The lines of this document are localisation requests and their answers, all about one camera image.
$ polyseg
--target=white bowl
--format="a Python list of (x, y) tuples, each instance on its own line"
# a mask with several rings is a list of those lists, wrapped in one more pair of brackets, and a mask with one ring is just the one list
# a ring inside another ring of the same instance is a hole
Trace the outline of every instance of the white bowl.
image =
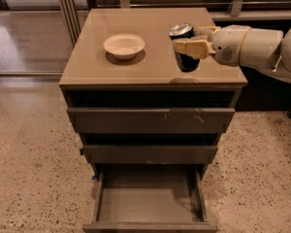
[(118, 34), (108, 38), (104, 43), (107, 52), (117, 59), (130, 59), (145, 47), (145, 41), (138, 35)]

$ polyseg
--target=closed drawer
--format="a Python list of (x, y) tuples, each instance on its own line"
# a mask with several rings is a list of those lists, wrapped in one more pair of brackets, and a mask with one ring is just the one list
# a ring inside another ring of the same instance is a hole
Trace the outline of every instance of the closed drawer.
[(103, 165), (86, 233), (216, 232), (190, 165)]
[(95, 163), (209, 164), (217, 146), (84, 145), (85, 156)]
[(77, 133), (191, 134), (224, 133), (231, 108), (91, 109), (69, 108)]

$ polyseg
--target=black can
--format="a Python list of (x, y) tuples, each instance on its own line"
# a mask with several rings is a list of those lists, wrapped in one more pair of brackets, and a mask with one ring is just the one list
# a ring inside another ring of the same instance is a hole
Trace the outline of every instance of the black can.
[[(171, 28), (169, 31), (169, 37), (174, 39), (179, 38), (191, 38), (194, 34), (194, 28), (189, 23), (178, 24)], [(175, 52), (177, 65), (182, 72), (191, 72), (194, 71), (199, 63), (199, 59), (192, 58), (186, 54)]]

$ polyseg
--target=concrete floor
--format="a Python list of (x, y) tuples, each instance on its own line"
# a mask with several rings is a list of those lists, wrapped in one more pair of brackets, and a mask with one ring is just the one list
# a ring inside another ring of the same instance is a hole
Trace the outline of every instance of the concrete floor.
[[(70, 52), (61, 14), (0, 12), (0, 70), (62, 70)], [(92, 220), (96, 185), (66, 108), (57, 80), (0, 79), (0, 233)], [(286, 113), (236, 113), (202, 189), (218, 232), (291, 232)]]

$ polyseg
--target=silver can top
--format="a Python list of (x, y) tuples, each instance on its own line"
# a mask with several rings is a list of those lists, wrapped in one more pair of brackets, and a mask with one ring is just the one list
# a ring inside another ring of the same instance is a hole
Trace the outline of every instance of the silver can top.
[(193, 26), (189, 23), (182, 23), (178, 24), (171, 28), (169, 31), (169, 36), (177, 36), (185, 34), (186, 32), (190, 31), (193, 28)]

